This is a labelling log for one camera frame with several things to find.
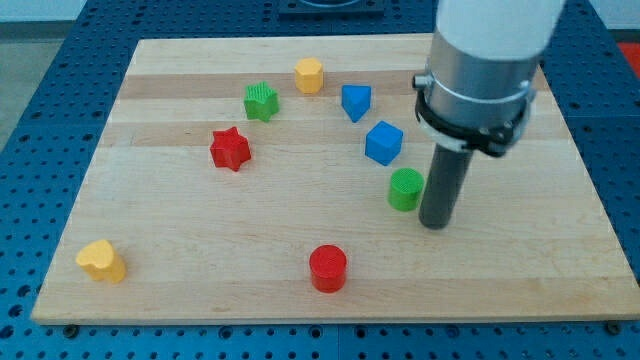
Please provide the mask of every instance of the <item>blue cube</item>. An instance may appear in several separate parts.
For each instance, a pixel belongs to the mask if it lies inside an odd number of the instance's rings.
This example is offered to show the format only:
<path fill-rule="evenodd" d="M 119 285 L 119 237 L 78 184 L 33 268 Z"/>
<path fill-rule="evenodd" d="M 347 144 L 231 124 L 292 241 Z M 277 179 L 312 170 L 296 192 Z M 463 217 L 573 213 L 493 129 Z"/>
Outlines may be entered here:
<path fill-rule="evenodd" d="M 387 166 L 400 153 L 402 135 L 402 130 L 385 121 L 380 121 L 367 134 L 364 154 Z"/>
<path fill-rule="evenodd" d="M 342 108 L 351 122 L 358 122 L 371 107 L 371 86 L 343 85 Z"/>

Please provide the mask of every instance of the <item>yellow heart block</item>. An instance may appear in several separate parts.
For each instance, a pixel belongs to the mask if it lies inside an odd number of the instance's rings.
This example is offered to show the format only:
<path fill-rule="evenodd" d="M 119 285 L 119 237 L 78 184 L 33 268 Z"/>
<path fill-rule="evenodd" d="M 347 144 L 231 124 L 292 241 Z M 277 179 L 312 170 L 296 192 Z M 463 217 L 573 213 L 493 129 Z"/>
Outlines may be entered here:
<path fill-rule="evenodd" d="M 303 94 L 315 94 L 324 84 L 322 63 L 316 58 L 304 58 L 296 64 L 296 87 Z"/>
<path fill-rule="evenodd" d="M 76 264 L 95 281 L 107 280 L 117 284 L 127 275 L 124 260 L 105 239 L 94 241 L 80 250 Z"/>

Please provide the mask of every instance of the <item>wooden board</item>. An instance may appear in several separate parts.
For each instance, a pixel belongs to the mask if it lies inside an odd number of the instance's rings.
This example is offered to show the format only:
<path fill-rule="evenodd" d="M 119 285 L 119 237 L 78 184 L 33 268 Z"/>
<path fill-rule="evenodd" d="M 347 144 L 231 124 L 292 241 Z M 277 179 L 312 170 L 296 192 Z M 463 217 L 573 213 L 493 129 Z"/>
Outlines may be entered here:
<path fill-rule="evenodd" d="M 433 143 L 413 113 L 411 76 L 430 35 L 144 40 L 32 317 L 43 324 L 474 322 L 637 318 L 640 289 L 562 116 L 539 73 L 524 138 L 503 159 L 477 154 L 451 225 L 422 227 L 386 202 L 391 173 L 427 173 Z M 302 96 L 301 57 L 325 66 Z M 281 112 L 248 121 L 244 86 L 268 80 Z M 374 86 L 352 124 L 344 83 Z M 384 119 L 405 131 L 388 167 L 363 155 Z M 253 159 L 213 167 L 213 130 L 237 126 Z M 119 285 L 75 264 L 112 240 Z M 338 293 L 309 282 L 324 243 L 349 258 Z"/>

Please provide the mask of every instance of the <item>green block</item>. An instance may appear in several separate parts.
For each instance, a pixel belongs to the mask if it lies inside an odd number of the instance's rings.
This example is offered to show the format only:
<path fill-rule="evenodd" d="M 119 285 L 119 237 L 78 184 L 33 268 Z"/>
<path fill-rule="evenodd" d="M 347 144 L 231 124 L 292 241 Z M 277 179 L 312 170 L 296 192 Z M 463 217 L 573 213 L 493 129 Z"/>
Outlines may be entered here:
<path fill-rule="evenodd" d="M 246 87 L 244 109 L 248 119 L 260 119 L 268 122 L 273 114 L 280 110 L 278 93 L 269 87 L 266 81 Z"/>
<path fill-rule="evenodd" d="M 396 210 L 413 210 L 418 206 L 423 187 L 422 174 L 411 168 L 398 169 L 391 175 L 389 204 Z"/>

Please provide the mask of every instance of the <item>gray floor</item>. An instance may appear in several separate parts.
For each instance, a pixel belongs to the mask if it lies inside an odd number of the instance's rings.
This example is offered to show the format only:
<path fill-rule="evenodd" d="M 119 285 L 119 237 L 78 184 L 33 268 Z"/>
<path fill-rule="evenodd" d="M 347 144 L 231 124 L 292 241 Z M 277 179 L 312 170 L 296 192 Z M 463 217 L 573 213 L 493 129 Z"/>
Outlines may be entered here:
<path fill-rule="evenodd" d="M 0 42 L 0 150 L 61 44 L 62 39 Z"/>

